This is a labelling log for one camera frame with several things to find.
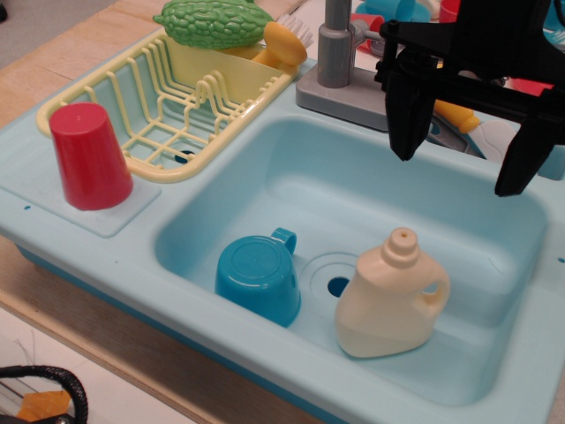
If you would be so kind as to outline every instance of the red cup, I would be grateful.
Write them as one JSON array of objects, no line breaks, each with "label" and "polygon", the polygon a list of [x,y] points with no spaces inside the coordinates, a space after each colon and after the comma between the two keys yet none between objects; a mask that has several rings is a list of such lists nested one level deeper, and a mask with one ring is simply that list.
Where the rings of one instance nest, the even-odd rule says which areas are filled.
[{"label": "red cup", "polygon": [[459,13],[459,6],[461,0],[441,0],[440,6],[440,22],[447,24],[457,20],[457,13]]},{"label": "red cup", "polygon": [[130,195],[125,164],[108,112],[99,104],[71,103],[49,119],[65,199],[81,210],[112,208]]},{"label": "red cup", "polygon": [[541,92],[544,91],[544,89],[554,86],[553,84],[530,81],[529,79],[512,78],[511,81],[512,87],[515,90],[521,91],[522,93],[526,93],[528,95],[536,95],[537,97],[541,95]]},{"label": "red cup", "polygon": [[[351,22],[357,19],[361,19],[367,23],[369,26],[369,31],[378,33],[380,26],[385,23],[385,19],[381,15],[370,15],[367,13],[352,13]],[[371,40],[367,40],[359,44],[360,48],[371,51]]]}]

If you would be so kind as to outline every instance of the mug handle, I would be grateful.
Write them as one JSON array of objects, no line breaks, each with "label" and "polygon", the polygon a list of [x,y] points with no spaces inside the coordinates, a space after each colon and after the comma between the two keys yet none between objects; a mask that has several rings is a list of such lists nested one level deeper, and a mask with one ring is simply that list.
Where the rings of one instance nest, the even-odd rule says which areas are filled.
[{"label": "mug handle", "polygon": [[294,232],[279,227],[273,231],[273,234],[271,234],[271,238],[275,240],[279,240],[281,243],[284,244],[284,246],[287,248],[290,254],[294,254],[294,249],[297,246],[297,235]]},{"label": "mug handle", "polygon": [[432,293],[422,292],[422,299],[428,306],[432,316],[440,314],[449,299],[451,284],[446,270],[441,265],[433,267],[432,282],[429,285],[436,285],[437,288]]}]

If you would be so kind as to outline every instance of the toy bitter melon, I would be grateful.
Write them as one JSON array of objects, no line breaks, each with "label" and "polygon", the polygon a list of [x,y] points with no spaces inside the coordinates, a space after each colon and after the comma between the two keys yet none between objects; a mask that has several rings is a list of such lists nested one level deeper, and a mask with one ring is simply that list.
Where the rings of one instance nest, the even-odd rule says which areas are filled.
[{"label": "toy bitter melon", "polygon": [[179,44],[229,49],[261,40],[273,18],[246,0],[173,0],[153,20]]}]

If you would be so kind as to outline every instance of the blue mug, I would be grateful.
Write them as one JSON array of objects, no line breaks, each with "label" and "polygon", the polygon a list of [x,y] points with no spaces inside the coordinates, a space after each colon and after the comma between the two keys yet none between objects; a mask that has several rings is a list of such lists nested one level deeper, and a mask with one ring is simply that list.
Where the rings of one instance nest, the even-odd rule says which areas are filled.
[{"label": "blue mug", "polygon": [[227,246],[218,261],[215,292],[284,327],[300,309],[292,254],[297,235],[277,228],[270,237],[248,236]]}]

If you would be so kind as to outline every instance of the yellow dish rack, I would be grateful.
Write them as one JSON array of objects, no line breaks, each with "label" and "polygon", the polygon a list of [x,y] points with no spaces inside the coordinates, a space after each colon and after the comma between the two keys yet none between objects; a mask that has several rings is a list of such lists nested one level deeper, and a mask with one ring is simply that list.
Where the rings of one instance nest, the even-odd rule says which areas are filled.
[{"label": "yellow dish rack", "polygon": [[99,103],[131,172],[156,182],[181,181],[200,172],[298,74],[297,67],[249,60],[260,49],[238,56],[195,49],[161,29],[52,97],[36,123],[50,137],[55,110],[71,102]]}]

